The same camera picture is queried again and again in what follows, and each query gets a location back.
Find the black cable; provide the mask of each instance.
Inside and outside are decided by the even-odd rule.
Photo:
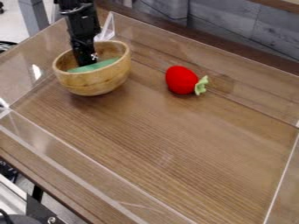
[[[4,216],[4,221],[7,224],[15,224],[9,218],[9,215],[7,214],[7,212],[0,208],[0,214],[3,214]]]

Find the green strawberry leaves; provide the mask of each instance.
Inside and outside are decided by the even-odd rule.
[[[194,87],[194,91],[196,95],[200,95],[203,93],[207,92],[207,88],[206,85],[210,83],[210,78],[206,75],[204,77],[200,78],[200,81],[198,82],[198,84]]]

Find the strawberry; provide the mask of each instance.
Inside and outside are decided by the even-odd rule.
[[[196,95],[207,92],[208,76],[199,79],[192,70],[184,66],[171,66],[166,71],[166,83],[170,90],[178,95],[187,95],[195,92]]]

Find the wooden bowl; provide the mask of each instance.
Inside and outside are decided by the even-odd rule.
[[[115,90],[127,80],[131,69],[131,54],[127,44],[120,41],[95,43],[100,60],[117,57],[111,65],[84,73],[69,73],[77,67],[72,50],[64,52],[53,61],[52,69],[60,84],[75,95],[103,95]]]

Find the red strawberry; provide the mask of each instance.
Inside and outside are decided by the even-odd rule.
[[[199,79],[194,71],[184,66],[172,66],[166,72],[166,83],[172,92],[178,95],[187,95],[204,93],[207,90],[204,85],[208,83],[208,77]]]

